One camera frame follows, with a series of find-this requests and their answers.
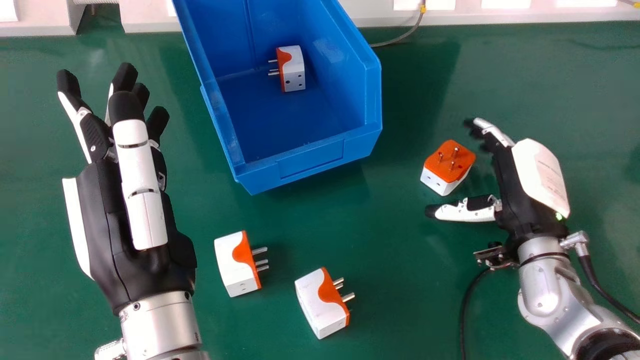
robotic hand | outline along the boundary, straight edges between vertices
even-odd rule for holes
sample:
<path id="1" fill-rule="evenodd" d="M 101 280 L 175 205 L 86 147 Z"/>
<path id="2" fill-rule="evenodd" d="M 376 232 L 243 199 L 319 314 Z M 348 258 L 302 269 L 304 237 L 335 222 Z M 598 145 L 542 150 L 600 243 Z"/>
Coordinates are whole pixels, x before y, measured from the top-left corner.
<path id="1" fill-rule="evenodd" d="M 454 204 L 431 205 L 427 217 L 460 222 L 496 221 L 508 232 L 505 244 L 490 243 L 475 252 L 492 270 L 515 266 L 520 274 L 518 308 L 543 329 L 568 359 L 640 359 L 640 336 L 616 315 L 593 302 L 580 285 L 567 251 L 575 249 L 591 285 L 613 306 L 639 317 L 599 285 L 584 231 L 569 234 L 570 208 L 557 158 L 531 139 L 514 143 L 484 119 L 465 121 L 482 148 L 493 154 L 500 199 L 482 195 Z"/>
<path id="2" fill-rule="evenodd" d="M 121 64 L 109 88 L 106 121 L 82 100 L 77 78 L 58 72 L 58 97 L 88 165 L 63 179 L 76 257 L 120 318 L 122 338 L 96 360 L 206 360 L 193 310 L 197 266 L 191 240 L 176 229 L 160 135 L 169 114 L 145 121 L 149 91 Z"/>

blue bin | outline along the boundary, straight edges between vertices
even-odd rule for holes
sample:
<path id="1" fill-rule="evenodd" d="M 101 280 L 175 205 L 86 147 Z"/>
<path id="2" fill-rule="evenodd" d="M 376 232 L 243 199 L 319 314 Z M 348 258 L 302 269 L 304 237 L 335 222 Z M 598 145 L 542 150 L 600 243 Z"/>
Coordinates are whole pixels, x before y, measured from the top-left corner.
<path id="1" fill-rule="evenodd" d="M 234 178 L 256 194 L 368 156 L 381 66 L 337 0 L 173 0 Z M 268 60 L 300 45 L 307 89 Z"/>

